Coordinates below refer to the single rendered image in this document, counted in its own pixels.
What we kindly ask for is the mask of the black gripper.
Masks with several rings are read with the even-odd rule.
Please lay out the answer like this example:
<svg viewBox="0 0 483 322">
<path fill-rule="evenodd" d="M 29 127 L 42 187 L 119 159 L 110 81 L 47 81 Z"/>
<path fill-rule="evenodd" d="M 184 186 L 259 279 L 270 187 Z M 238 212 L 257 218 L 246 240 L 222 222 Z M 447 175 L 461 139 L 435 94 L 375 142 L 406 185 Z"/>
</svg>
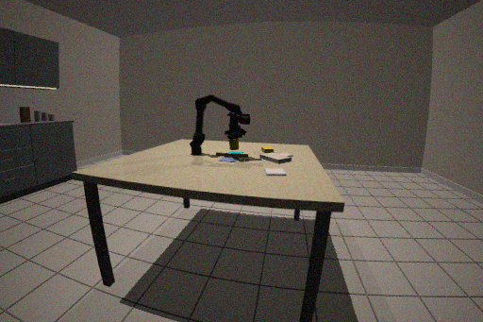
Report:
<svg viewBox="0 0 483 322">
<path fill-rule="evenodd" d="M 228 140 L 237 140 L 242 138 L 242 134 L 238 132 L 238 124 L 229 123 L 229 130 L 225 131 L 225 135 L 228 134 Z"/>
</svg>

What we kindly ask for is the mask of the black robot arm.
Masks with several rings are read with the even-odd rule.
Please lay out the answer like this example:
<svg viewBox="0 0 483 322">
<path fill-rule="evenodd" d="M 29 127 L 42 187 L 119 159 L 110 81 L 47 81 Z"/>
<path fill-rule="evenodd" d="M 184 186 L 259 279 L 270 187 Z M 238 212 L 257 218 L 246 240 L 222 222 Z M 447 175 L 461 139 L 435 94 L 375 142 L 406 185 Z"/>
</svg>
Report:
<svg viewBox="0 0 483 322">
<path fill-rule="evenodd" d="M 223 99 L 219 99 L 215 97 L 214 95 L 209 95 L 203 98 L 198 98 L 195 101 L 195 107 L 197 109 L 197 121 L 196 121 L 196 132 L 193 136 L 193 141 L 190 143 L 192 147 L 192 153 L 191 155 L 200 155 L 201 153 L 201 144 L 205 140 L 205 134 L 202 132 L 202 126 L 203 126 L 203 112 L 206 107 L 206 104 L 210 102 L 215 102 L 221 106 L 224 106 L 227 108 L 229 111 L 233 113 L 229 113 L 227 116 L 230 116 L 230 122 L 233 124 L 245 124 L 249 125 L 250 124 L 250 114 L 243 114 L 241 111 L 241 107 L 238 104 L 230 103 L 227 102 Z M 235 113 L 235 114 L 234 114 Z M 237 115 L 239 116 L 237 116 Z"/>
</svg>

